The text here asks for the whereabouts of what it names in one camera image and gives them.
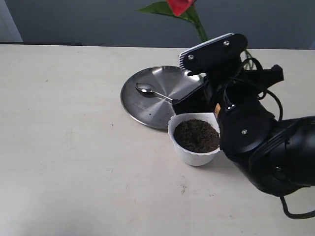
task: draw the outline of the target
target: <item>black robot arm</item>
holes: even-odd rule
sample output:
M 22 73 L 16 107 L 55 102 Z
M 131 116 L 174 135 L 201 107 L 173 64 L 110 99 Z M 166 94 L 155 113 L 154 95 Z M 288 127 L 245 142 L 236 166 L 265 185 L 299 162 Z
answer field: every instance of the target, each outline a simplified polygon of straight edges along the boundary
M 214 112 L 227 158 L 260 191 L 280 197 L 288 217 L 314 217 L 315 212 L 289 213 L 284 196 L 315 185 L 315 117 L 283 120 L 281 102 L 268 90 L 284 80 L 282 68 L 263 69 L 254 58 L 242 61 L 246 47 L 245 36 L 227 34 L 183 52 L 181 67 L 207 76 L 173 108 L 177 114 Z M 256 70 L 244 69 L 250 60 Z M 260 103 L 267 94 L 279 106 L 277 119 Z

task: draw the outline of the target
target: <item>soil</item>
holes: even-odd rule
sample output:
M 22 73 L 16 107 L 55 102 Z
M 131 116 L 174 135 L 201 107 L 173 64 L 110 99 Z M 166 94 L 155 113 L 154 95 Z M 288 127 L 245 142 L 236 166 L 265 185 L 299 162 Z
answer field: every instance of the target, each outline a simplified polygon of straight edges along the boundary
M 177 143 L 188 151 L 206 153 L 219 147 L 220 137 L 207 122 L 191 119 L 180 123 L 174 131 Z

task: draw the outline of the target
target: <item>gray wall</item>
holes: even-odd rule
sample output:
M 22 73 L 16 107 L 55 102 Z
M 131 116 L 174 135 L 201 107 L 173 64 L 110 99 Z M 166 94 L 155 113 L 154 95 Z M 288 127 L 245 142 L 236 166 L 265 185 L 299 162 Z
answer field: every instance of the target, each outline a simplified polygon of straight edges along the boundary
M 194 28 L 175 18 L 138 13 L 156 0 L 6 0 L 26 42 L 96 46 L 191 47 Z M 198 0 L 209 37 L 245 34 L 251 48 L 308 49 L 315 0 Z

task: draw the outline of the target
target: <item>green leaf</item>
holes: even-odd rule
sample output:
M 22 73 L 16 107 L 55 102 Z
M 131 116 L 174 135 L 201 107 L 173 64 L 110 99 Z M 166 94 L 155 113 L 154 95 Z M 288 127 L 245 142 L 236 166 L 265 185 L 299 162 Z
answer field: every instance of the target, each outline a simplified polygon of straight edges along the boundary
M 193 18 L 193 16 L 195 14 L 193 12 L 191 13 L 191 16 L 190 16 L 188 14 L 189 10 L 187 10 L 182 15 L 177 17 L 173 14 L 172 9 L 169 7 L 169 5 L 166 1 L 159 1 L 159 2 L 152 3 L 151 5 L 148 5 L 144 8 L 141 8 L 138 11 L 144 12 L 144 13 L 153 13 L 153 14 L 158 14 L 158 15 L 171 16 L 171 17 L 175 17 L 178 19 L 188 21 L 188 22 L 193 23 L 195 25 L 195 20 Z

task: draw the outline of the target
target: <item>white table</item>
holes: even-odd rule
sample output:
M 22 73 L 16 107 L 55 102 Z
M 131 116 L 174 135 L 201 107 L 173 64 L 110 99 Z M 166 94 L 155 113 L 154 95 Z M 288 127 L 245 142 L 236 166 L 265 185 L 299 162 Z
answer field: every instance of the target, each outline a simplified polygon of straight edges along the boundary
M 1 236 L 310 236 L 222 156 L 185 165 L 168 135 L 120 104 L 133 73 L 177 65 L 183 49 L 0 45 Z M 252 50 L 284 118 L 314 115 L 314 51 Z M 272 99 L 266 107 L 277 111 Z M 315 207 L 315 188 L 287 197 Z

